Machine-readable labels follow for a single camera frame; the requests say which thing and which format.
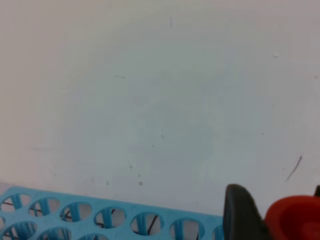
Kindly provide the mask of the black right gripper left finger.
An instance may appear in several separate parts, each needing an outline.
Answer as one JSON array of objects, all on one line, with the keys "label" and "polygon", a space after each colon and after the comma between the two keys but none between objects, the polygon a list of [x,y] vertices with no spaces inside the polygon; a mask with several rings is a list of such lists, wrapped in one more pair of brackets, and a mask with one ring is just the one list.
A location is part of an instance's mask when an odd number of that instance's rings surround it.
[{"label": "black right gripper left finger", "polygon": [[251,194],[241,185],[226,187],[223,210],[226,240],[270,240],[272,237]]}]

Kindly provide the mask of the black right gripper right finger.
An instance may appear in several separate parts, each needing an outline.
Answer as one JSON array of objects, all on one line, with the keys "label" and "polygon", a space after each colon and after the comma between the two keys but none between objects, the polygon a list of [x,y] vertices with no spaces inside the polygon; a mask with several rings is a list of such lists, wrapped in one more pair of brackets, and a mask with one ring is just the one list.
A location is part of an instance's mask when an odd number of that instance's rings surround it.
[{"label": "black right gripper right finger", "polygon": [[315,192],[314,192],[315,197],[320,197],[320,185],[316,186]]}]

